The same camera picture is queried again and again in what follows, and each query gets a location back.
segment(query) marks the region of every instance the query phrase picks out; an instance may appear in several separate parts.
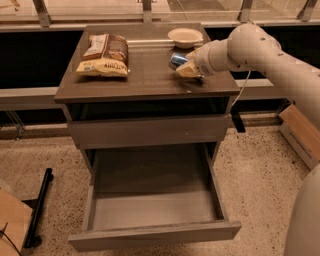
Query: gray cabinet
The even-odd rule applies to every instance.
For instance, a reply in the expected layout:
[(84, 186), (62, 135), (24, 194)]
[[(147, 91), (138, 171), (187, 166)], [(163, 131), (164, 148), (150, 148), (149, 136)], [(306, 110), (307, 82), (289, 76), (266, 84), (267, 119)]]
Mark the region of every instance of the gray cabinet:
[[(79, 251), (233, 239), (213, 163), (239, 93), (228, 72), (202, 81), (168, 67), (167, 33), (199, 24), (88, 27), (55, 96), (91, 172)], [(88, 36), (117, 33), (129, 42), (126, 79), (74, 73)]]

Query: glass railing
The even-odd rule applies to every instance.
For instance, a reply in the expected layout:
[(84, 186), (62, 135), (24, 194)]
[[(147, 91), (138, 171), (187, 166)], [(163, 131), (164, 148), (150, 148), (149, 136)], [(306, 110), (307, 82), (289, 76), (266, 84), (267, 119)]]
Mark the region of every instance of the glass railing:
[[(152, 20), (157, 22), (192, 21), (207, 26), (249, 20), (264, 24), (288, 21), (296, 25), (320, 24), (320, 2), (315, 0), (144, 1), (152, 1)], [(302, 12), (307, 3), (307, 11)], [(142, 0), (0, 0), (0, 29), (7, 24), (24, 23), (50, 27), (55, 23), (141, 22), (143, 14)]]

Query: cardboard box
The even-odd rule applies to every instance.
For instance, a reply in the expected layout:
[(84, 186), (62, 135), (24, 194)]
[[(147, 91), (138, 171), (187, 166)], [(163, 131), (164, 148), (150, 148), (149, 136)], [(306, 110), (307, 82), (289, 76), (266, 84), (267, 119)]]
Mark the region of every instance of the cardboard box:
[(301, 159), (312, 170), (320, 163), (320, 132), (294, 106), (284, 110), (280, 131)]

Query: black metal stand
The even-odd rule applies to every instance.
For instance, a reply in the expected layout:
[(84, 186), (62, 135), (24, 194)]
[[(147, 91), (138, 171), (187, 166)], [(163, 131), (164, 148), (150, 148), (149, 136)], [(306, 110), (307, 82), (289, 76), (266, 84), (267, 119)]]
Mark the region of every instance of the black metal stand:
[(38, 199), (23, 201), (25, 204), (27, 204), (28, 206), (30, 206), (33, 209), (32, 219), (31, 219), (28, 233), (25, 237), (25, 241), (24, 241), (24, 245), (23, 245), (24, 248), (37, 247), (41, 244), (41, 237), (35, 236), (35, 233), (36, 233), (39, 218), (40, 218), (40, 215), (42, 212), (44, 198), (46, 196), (46, 192), (47, 192), (49, 183), (52, 180), (53, 180), (52, 169), (47, 168), (46, 173), (43, 178), (43, 181), (42, 181), (42, 185), (41, 185)]

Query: drawer front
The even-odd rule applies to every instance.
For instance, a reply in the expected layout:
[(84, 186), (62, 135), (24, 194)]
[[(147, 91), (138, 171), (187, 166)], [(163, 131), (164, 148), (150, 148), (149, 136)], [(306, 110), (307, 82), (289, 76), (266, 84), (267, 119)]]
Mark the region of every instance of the drawer front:
[(230, 240), (240, 222), (193, 223), (117, 231), (95, 231), (69, 236), (77, 251), (109, 250), (133, 247)]
[(229, 116), (70, 122), (75, 144), (84, 148), (213, 142), (224, 139)]

